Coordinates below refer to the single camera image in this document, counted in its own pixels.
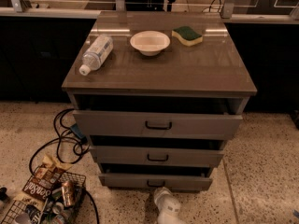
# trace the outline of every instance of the sponge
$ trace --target sponge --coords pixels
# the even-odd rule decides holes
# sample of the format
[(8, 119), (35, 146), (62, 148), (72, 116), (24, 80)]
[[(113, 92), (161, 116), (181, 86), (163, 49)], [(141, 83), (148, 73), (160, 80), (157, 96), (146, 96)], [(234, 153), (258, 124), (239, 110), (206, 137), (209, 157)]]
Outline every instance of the sponge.
[(172, 36), (176, 37), (183, 45), (190, 47), (203, 41), (202, 35), (196, 33), (189, 26), (181, 26), (172, 30)]

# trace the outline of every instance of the white object on floor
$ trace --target white object on floor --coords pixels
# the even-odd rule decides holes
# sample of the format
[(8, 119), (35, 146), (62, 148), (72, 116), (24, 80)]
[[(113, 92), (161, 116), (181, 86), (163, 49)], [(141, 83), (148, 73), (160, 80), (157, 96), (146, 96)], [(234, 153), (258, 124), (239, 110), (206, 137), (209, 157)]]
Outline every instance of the white object on floor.
[(156, 189), (153, 198), (160, 211), (158, 224), (185, 224), (178, 217), (180, 203), (169, 189), (165, 187)]

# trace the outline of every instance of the black cable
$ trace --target black cable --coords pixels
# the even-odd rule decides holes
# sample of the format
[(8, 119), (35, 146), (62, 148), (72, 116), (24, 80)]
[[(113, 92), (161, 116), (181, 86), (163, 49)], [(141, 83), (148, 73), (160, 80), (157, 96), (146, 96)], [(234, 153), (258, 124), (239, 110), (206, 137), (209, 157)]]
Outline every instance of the black cable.
[[(217, 0), (213, 0), (209, 6), (209, 12), (211, 12), (211, 9), (212, 9), (212, 6), (214, 4), (214, 2), (217, 1)], [(218, 10), (217, 12), (220, 12), (221, 11), (221, 0), (218, 0), (219, 1), (219, 7), (218, 7)]]
[(99, 213), (97, 211), (97, 207), (96, 207), (96, 204), (95, 204), (95, 201), (91, 195), (91, 193), (89, 193), (87, 190), (86, 191), (86, 194), (87, 196), (89, 196), (89, 198), (91, 199), (92, 203), (93, 203), (93, 208), (94, 208), (94, 212), (95, 212), (95, 217), (96, 217), (96, 223), (99, 224), (100, 223), (100, 219), (99, 219)]
[[(53, 120), (53, 127), (54, 127), (54, 130), (57, 134), (57, 138), (54, 138), (52, 140), (50, 140), (48, 143), (46, 143), (45, 145), (43, 145), (42, 147), (40, 147), (36, 152), (35, 154), (31, 157), (30, 161), (29, 161), (29, 170), (30, 170), (30, 173), (33, 174), (34, 173), (34, 170), (32, 168), (32, 163), (33, 163), (33, 160), (34, 158), (36, 157), (36, 155), (42, 150), (44, 149), (45, 147), (49, 146), (49, 145), (52, 145), (54, 143), (57, 143), (57, 148), (56, 148), (56, 156), (57, 156), (57, 159), (60, 161), (60, 162), (63, 162), (65, 163), (65, 161), (62, 160), (62, 158), (60, 157), (59, 155), (59, 150), (60, 150), (60, 147), (62, 145), (62, 142), (68, 142), (68, 143), (73, 143), (73, 152), (76, 156), (78, 156), (77, 159), (75, 159), (74, 161), (71, 161), (71, 162), (68, 162), (68, 163), (71, 163), (71, 164), (75, 164), (77, 162), (79, 162), (83, 156), (89, 151), (89, 145), (87, 145), (87, 147), (83, 148), (83, 143), (81, 143), (80, 140), (78, 140), (77, 138), (75, 137), (70, 137), (68, 136), (69, 134), (72, 133), (72, 131), (70, 130), (70, 127), (66, 126), (63, 124), (63, 119), (64, 119), (64, 116), (66, 114), (68, 114), (69, 112), (73, 111), (74, 109), (73, 108), (68, 108), (68, 109), (65, 109), (61, 112), (59, 112), (54, 120)], [(58, 127), (57, 127), (57, 122), (59, 121), (59, 124), (61, 127), (64, 128), (64, 130), (59, 133), (58, 131)]]
[[(214, 3), (216, 2), (217, 0), (213, 0), (210, 4), (209, 7), (206, 7), (205, 9), (202, 10), (202, 12), (205, 12), (206, 9), (208, 9), (208, 12), (211, 12), (211, 9), (215, 9), (214, 7), (212, 7), (214, 5)], [(221, 12), (221, 5), (222, 5), (222, 1), (221, 0), (218, 0), (219, 1), (219, 6), (218, 6), (218, 9), (217, 9), (217, 12)]]

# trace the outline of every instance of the gray dresser top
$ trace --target gray dresser top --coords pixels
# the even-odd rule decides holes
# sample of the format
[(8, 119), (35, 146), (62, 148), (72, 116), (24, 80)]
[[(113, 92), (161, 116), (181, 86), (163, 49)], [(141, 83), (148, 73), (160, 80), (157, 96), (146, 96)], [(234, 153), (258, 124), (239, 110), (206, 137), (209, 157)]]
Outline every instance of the gray dresser top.
[[(173, 29), (185, 25), (202, 34), (203, 42), (186, 47), (171, 36)], [(147, 30), (170, 38), (169, 47), (154, 57), (142, 55), (130, 44), (134, 34)], [(99, 70), (82, 76), (78, 71), (82, 54), (102, 33), (112, 35), (114, 49)], [(189, 12), (101, 12), (63, 90), (232, 97), (256, 93), (220, 15)]]

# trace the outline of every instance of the speckled floor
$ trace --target speckled floor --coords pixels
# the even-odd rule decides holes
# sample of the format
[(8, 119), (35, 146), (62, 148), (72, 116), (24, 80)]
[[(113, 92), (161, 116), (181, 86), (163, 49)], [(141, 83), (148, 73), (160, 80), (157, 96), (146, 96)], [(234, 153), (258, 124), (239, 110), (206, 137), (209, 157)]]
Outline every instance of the speckled floor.
[[(29, 161), (36, 150), (56, 138), (53, 120), (70, 104), (0, 102), (0, 187), (15, 197), (30, 176)], [(228, 142), (224, 158), (212, 174), (208, 191), (174, 193), (181, 202), (180, 217), (189, 224), (286, 224), (299, 223), (299, 131), (287, 114), (245, 113), (235, 138)], [(64, 124), (73, 124), (72, 114)], [(33, 161), (36, 166), (47, 152), (55, 155), (56, 144), (46, 147)], [(75, 159), (71, 147), (63, 146), (62, 157)], [(155, 223), (158, 209), (149, 190), (103, 187), (99, 168), (90, 153), (69, 172), (85, 175), (87, 191), (98, 208), (100, 223)], [(0, 214), (0, 220), (12, 202)], [(77, 223), (96, 223), (88, 196)]]

